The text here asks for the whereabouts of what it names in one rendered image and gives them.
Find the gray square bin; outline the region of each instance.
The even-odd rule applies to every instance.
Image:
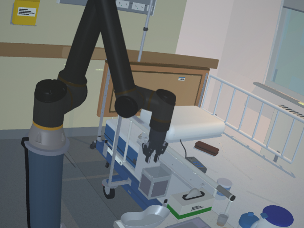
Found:
[[[138,190],[149,200],[165,197],[170,178],[171,170],[165,165],[144,168]]]

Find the window sill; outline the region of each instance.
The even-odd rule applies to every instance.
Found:
[[[265,84],[262,84],[262,83],[253,83],[253,84],[262,88],[262,89],[265,89],[266,91],[268,91],[270,93],[273,93],[273,94],[275,94],[275,95],[277,95],[277,96],[279,96],[279,97],[281,97],[285,100],[288,100],[289,102],[291,102],[293,104],[296,104],[297,106],[300,106],[300,107],[304,108],[304,105],[302,104],[301,101],[299,101],[295,98],[292,98],[292,97],[290,97],[290,96],[288,96],[288,95],[286,95],[286,94],[284,94],[284,93],[282,93],[282,92],[280,92],[280,91],[278,91],[278,90],[276,90],[272,87],[269,87],[269,86],[267,86]]]

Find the clear small cup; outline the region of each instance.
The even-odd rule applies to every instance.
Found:
[[[229,215],[228,215],[227,213],[221,212],[221,213],[219,213],[219,215],[218,215],[218,221],[217,221],[216,224],[217,224],[218,226],[224,226],[224,225],[226,224],[228,218],[229,218]]]

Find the gray floor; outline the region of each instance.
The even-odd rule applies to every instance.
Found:
[[[89,148],[96,136],[69,137],[70,149],[64,157],[61,222],[67,228],[113,227],[115,220],[130,211],[142,211],[122,187],[115,190],[114,199],[103,195],[101,181],[109,168],[96,150]],[[183,142],[187,156],[195,156],[207,167],[215,181],[228,178],[236,196],[229,210],[228,223],[234,228],[243,213],[254,212],[258,217],[268,205],[288,209],[294,217],[292,227],[303,227],[304,180],[267,159],[228,133],[202,140],[220,149],[217,156],[194,148],[196,141]],[[0,227],[25,228],[25,157],[21,139],[0,140]],[[181,156],[180,142],[171,143]],[[228,200],[215,200],[212,210],[225,211]]]
[[[61,222],[67,228],[110,228],[122,214],[142,211],[122,187],[116,188],[114,199],[105,198],[101,182],[110,168],[105,168],[106,161],[96,149],[90,149],[96,136],[69,140],[61,208]],[[0,140],[0,170],[0,227],[25,228],[25,156],[21,139]]]

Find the green stripe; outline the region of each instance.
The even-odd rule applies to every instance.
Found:
[[[191,213],[188,213],[188,214],[184,214],[184,215],[178,215],[178,213],[176,213],[174,211],[174,209],[172,207],[170,207],[169,204],[167,204],[167,208],[170,210],[170,212],[177,218],[177,219],[183,219],[183,218],[187,218],[187,217],[190,217],[190,216],[195,216],[195,215],[199,215],[201,213],[205,213],[207,211],[210,211],[212,209],[212,207],[209,207],[209,208],[205,208],[205,209],[201,209],[201,210],[197,210],[197,211],[194,211],[194,212],[191,212]]]

